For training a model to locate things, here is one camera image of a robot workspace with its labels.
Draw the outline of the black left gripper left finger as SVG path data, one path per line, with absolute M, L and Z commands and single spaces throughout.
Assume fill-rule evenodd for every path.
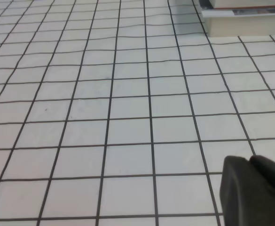
M 275 226 L 275 200 L 253 201 L 249 196 L 250 159 L 227 156 L 224 159 L 220 202 L 227 226 Z

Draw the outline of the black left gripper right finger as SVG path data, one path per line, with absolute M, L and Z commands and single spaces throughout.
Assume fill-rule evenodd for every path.
M 253 201 L 275 200 L 275 162 L 261 155 L 250 158 L 249 195 Z

